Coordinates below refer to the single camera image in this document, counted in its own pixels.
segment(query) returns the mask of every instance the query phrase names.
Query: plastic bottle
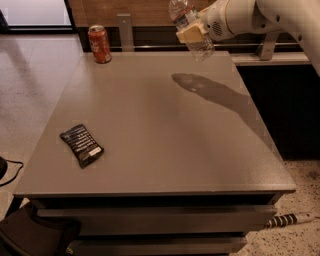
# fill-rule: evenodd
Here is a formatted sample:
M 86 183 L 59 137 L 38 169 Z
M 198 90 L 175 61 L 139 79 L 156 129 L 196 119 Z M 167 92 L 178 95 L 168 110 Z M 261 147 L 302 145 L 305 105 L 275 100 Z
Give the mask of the plastic bottle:
M 169 15 L 178 31 L 187 28 L 200 19 L 200 15 L 192 3 L 192 0 L 170 0 Z M 209 34 L 206 34 L 204 37 L 205 40 L 203 42 L 186 43 L 189 51 L 197 61 L 206 59 L 215 51 Z

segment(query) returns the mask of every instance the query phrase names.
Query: soda can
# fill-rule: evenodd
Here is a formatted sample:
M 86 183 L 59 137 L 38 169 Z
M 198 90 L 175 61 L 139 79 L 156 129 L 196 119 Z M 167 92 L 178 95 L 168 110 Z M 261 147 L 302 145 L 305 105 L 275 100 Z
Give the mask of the soda can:
M 88 32 L 90 47 L 97 63 L 107 63 L 112 59 L 106 29 L 102 25 L 93 25 Z

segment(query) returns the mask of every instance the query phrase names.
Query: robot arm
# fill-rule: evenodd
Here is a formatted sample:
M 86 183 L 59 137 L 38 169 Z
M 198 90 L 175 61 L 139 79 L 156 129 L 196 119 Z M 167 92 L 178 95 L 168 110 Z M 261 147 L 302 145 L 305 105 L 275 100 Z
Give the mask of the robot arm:
M 202 15 L 214 41 L 242 33 L 288 32 L 320 76 L 319 0 L 217 0 Z

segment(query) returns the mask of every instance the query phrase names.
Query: floor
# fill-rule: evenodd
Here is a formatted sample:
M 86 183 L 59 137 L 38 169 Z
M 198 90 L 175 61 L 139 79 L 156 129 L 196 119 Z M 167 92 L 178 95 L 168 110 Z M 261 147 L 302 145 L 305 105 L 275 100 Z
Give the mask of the floor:
M 0 156 L 28 163 L 73 69 L 84 53 L 77 35 L 0 35 Z M 285 161 L 297 192 L 277 203 L 279 214 L 320 216 L 320 161 Z M 10 165 L 1 183 L 14 175 Z M 21 177 L 0 187 L 0 219 Z M 320 256 L 320 219 L 251 232 L 232 256 Z

